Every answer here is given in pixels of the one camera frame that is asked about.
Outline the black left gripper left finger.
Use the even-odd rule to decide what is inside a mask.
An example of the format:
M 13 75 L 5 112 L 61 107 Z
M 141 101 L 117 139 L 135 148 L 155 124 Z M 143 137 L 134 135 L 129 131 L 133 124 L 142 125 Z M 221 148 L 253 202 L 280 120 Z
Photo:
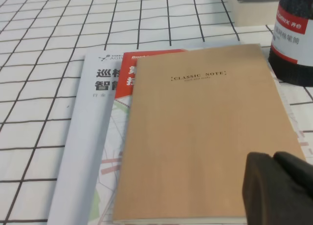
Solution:
M 268 154 L 247 155 L 242 195 L 249 225 L 313 223 L 313 183 L 297 183 Z

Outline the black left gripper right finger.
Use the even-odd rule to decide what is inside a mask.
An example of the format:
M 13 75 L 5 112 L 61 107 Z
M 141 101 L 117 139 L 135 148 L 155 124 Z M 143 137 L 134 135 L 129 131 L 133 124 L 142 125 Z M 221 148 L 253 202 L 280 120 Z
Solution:
M 297 183 L 313 182 L 313 166 L 287 152 L 276 152 L 273 158 Z

